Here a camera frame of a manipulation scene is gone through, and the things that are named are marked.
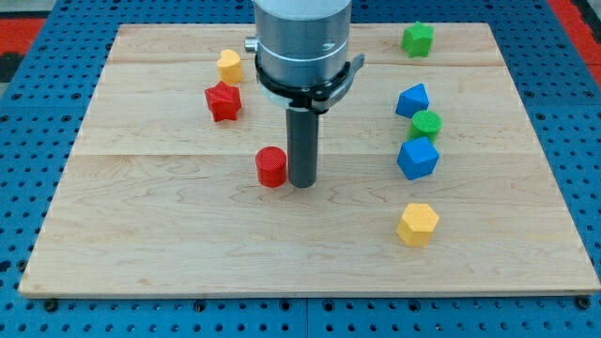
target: metal cylinder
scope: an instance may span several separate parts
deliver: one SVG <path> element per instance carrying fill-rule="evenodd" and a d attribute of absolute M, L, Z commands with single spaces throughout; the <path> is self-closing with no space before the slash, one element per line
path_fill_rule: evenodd
<path fill-rule="evenodd" d="M 323 85 L 347 61 L 351 0 L 254 0 L 259 64 L 276 82 Z"/>
<path fill-rule="evenodd" d="M 319 116 L 314 112 L 286 109 L 288 179 L 298 188 L 307 188 L 317 178 L 317 134 Z"/>

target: red star block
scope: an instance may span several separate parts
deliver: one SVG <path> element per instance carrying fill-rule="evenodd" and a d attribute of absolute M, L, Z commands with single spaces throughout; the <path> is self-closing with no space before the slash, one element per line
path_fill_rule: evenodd
<path fill-rule="evenodd" d="M 213 120 L 236 120 L 236 113 L 242 108 L 240 92 L 237 87 L 229 86 L 220 81 L 212 88 L 205 89 L 208 109 L 213 113 Z"/>

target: silver metal housing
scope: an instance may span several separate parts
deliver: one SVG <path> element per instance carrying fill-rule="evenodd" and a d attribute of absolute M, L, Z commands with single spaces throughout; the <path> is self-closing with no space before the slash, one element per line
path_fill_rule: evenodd
<path fill-rule="evenodd" d="M 350 0 L 254 0 L 259 64 L 282 85 L 323 85 L 347 61 Z"/>

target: green block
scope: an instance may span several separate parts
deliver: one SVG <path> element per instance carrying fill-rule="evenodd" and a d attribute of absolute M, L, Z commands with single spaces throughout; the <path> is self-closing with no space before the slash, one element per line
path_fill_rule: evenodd
<path fill-rule="evenodd" d="M 409 57 L 426 57 L 430 54 L 433 40 L 434 27 L 417 22 L 403 33 L 401 48 L 407 51 Z"/>
<path fill-rule="evenodd" d="M 438 114 L 429 110 L 419 111 L 411 119 L 407 140 L 410 141 L 425 136 L 434 144 L 441 128 L 442 119 Z"/>

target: green cylinder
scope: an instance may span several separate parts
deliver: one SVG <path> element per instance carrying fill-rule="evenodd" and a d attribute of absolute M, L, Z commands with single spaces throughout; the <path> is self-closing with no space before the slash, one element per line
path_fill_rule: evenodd
<path fill-rule="evenodd" d="M 419 111 L 411 119 L 411 128 L 409 128 L 407 140 L 410 141 L 425 136 L 434 144 L 441 128 L 442 119 L 438 114 L 429 110 Z"/>

